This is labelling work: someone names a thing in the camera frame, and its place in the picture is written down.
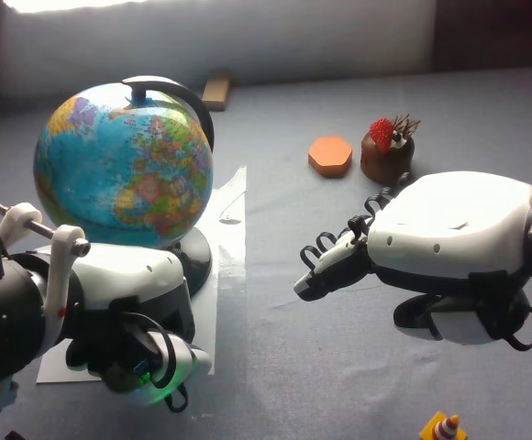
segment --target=hexagonal block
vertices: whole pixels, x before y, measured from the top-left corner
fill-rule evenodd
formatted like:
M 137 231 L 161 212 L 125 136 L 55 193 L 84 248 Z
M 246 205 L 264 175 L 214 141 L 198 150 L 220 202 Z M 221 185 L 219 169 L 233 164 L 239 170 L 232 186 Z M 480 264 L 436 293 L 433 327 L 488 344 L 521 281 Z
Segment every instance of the hexagonal block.
M 342 177 L 351 163 L 351 146 L 341 136 L 319 137 L 309 149 L 309 163 L 325 177 Z

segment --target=strawberry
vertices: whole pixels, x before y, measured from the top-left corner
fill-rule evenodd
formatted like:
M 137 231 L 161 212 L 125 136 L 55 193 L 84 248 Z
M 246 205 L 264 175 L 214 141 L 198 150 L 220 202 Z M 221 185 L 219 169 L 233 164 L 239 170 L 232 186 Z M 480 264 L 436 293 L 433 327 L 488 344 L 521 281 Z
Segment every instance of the strawberry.
M 393 123 L 386 117 L 381 117 L 370 125 L 370 137 L 376 144 L 376 148 L 385 153 L 391 148 L 393 140 Z

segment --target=robotic arm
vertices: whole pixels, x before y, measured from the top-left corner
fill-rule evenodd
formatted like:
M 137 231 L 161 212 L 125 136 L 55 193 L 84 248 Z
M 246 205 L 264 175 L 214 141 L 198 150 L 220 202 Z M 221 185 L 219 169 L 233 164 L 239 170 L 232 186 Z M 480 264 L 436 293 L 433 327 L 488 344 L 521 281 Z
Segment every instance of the robotic arm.
M 113 393 L 182 411 L 184 383 L 211 359 L 191 345 L 194 318 L 183 267 L 171 252 L 91 244 L 81 228 L 55 231 L 29 203 L 0 204 L 0 410 L 12 376 L 63 339 L 71 369 L 88 369 Z M 34 231 L 50 246 L 10 255 Z M 179 391 L 184 405 L 175 407 Z
M 350 219 L 338 237 L 322 233 L 318 248 L 301 251 L 309 271 L 294 285 L 300 298 L 319 300 L 375 274 L 420 293 L 394 310 L 394 324 L 406 335 L 532 347 L 515 337 L 532 314 L 523 292 L 532 278 L 531 185 L 479 172 L 415 182 L 406 174 L 365 208 L 369 214 Z

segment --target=gray tablecloth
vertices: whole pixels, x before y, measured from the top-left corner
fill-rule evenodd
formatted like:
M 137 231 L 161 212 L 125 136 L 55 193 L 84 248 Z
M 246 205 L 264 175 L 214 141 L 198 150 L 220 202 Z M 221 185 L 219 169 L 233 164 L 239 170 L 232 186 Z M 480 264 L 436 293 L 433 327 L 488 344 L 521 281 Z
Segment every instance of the gray tablecloth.
M 0 113 L 3 203 L 39 205 L 32 153 L 59 103 Z M 234 89 L 214 115 L 215 173 L 220 186 L 248 166 L 247 277 L 219 281 L 216 375 L 186 412 L 170 414 L 114 400 L 100 383 L 36 386 L 35 361 L 16 375 L 0 438 L 17 429 L 28 440 L 415 439 L 436 411 L 459 414 L 471 439 L 532 438 L 532 350 L 401 335 L 393 309 L 412 294 L 373 276 L 319 302 L 294 295 L 299 250 L 339 232 L 380 189 L 358 166 L 368 125 L 407 112 L 422 120 L 417 175 L 485 171 L 532 183 L 532 70 Z M 341 180 L 307 165 L 310 144 L 328 134 L 354 148 Z M 44 243 L 32 236 L 21 247 Z M 526 293 L 532 303 L 532 281 Z M 532 322 L 519 335 L 529 338 Z

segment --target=ocean on globe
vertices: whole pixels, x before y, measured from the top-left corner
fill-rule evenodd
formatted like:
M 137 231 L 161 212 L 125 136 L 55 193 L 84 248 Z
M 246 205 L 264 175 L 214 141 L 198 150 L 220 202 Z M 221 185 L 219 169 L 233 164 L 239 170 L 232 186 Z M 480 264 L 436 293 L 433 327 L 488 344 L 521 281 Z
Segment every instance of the ocean on globe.
M 213 155 L 194 117 L 169 95 L 131 102 L 121 83 L 78 93 L 51 116 L 34 156 L 39 199 L 56 225 L 92 242 L 164 248 L 199 219 Z

